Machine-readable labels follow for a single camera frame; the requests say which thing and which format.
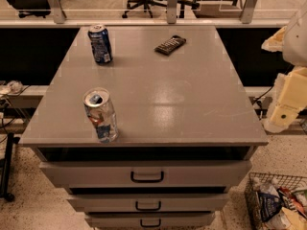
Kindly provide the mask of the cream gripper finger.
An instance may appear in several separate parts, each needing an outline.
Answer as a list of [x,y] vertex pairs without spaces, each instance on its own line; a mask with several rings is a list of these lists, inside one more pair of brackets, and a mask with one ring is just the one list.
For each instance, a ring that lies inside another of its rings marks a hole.
[[279,133],[307,107],[307,68],[296,66],[287,75],[278,74],[273,89],[275,93],[263,126],[268,132]]
[[279,29],[274,35],[263,42],[261,48],[269,52],[282,52],[286,29],[286,26]]

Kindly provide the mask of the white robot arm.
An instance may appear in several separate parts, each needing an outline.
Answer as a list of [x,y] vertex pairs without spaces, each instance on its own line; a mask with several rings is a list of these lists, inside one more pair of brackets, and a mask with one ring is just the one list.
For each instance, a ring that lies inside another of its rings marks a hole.
[[300,111],[307,107],[307,3],[291,18],[287,26],[265,40],[262,49],[281,52],[293,65],[287,75],[278,74],[264,129],[279,133],[289,127]]

